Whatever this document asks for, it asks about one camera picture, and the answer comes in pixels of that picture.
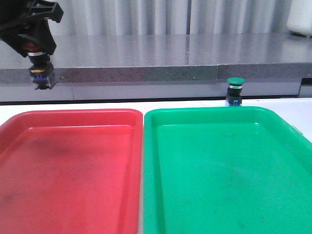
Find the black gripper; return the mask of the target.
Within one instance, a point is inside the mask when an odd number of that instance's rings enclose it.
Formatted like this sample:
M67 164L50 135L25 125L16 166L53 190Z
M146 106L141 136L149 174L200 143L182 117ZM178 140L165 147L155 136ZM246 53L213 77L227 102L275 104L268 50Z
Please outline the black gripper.
M32 43L36 52L52 55L56 43L48 20L59 23L64 11L58 2L47 0L2 0L0 2L0 39L27 57Z

